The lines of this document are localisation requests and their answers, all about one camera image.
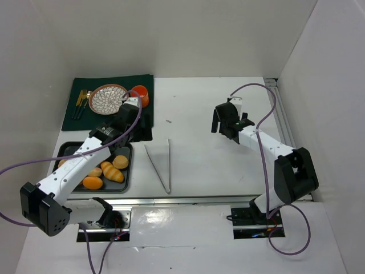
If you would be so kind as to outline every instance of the wall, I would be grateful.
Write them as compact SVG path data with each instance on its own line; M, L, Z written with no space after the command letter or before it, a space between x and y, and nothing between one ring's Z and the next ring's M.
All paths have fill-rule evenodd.
M319 0L279 78L349 274L363 273L365 246L364 8L365 0Z
M28 0L0 3L0 167L53 153L72 83L64 58ZM19 189L46 175L49 163L0 177L0 211L21 215ZM0 219L1 273L15 272L27 228Z
M278 77L317 0L33 0L78 76Z

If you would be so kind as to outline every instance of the green placemat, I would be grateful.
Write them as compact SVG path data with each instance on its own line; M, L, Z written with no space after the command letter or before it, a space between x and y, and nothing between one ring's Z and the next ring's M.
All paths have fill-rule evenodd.
M137 86L139 84L145 86L148 90L149 104L147 107L143 108L142 118L143 115L149 114L151 119L151 126L153 126L153 75L145 74L112 78L75 78L74 83L72 84L66 114L63 119L63 131L92 130L98 124L105 122L112 117L112 115L96 114L87 105L82 117L79 120L72 119L80 90L85 88L88 91L94 91L98 87L105 84L119 84L125 87L127 90L131 90L134 86Z

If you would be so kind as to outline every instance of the baking tray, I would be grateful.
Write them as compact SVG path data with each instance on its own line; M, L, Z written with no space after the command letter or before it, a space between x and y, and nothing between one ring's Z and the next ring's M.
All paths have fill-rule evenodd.
M76 150L79 149L79 147L83 144L83 142L66 142L62 144L59 148L57 157L61 156L69 156L76 152ZM132 163L132 153L133 153L133 147L131 144L126 144L124 147L117 148L114 153L105 161L108 161L110 163L113 162L114 158L118 155L124 155L127 157L129 161L129 165L127 168L120 170L121 173L123 173L124 180L122 183L117 183L108 180L104 177L102 174L100 176L101 180L103 180L103 186L98 190L88 190L86 187L84 187L82 184L78 185L73 192L116 192L116 191L124 191L128 187L128 181L129 181L129 175L131 173L131 163ZM55 171L58 168L59 161L55 162L55 165L53 166L53 171Z

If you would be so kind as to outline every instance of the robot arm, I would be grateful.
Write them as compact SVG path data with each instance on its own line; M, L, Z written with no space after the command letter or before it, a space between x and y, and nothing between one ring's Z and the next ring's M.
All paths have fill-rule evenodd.
M101 198L85 201L67 201L67 198L83 178L115 149L127 142L152 140L149 117L145 116L144 125L139 120L133 130L115 144L84 155L120 137L136 119L138 110L137 99L128 98L111 121L100 124L89 133L74 153L81 154L80 157L69 159L35 186L29 182L24 184L20 191L23 216L49 236L57 235L68 224L94 221L102 227L114 219L118 213Z
M217 106L213 113L212 132L219 132L236 143L260 153L254 123L243 113L241 98L230 98ZM270 211L290 204L318 188L318 179L311 156L305 148L294 149L259 131L265 159L274 163L274 187L269 190ZM266 193L250 202L258 213L266 212Z

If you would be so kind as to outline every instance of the patterned plate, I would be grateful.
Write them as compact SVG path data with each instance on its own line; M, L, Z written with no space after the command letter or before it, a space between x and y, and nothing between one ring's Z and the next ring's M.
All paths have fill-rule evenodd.
M91 110L97 114L110 115L117 113L123 101L127 100L128 96L123 98L127 90L118 84L105 84L98 87L89 99Z

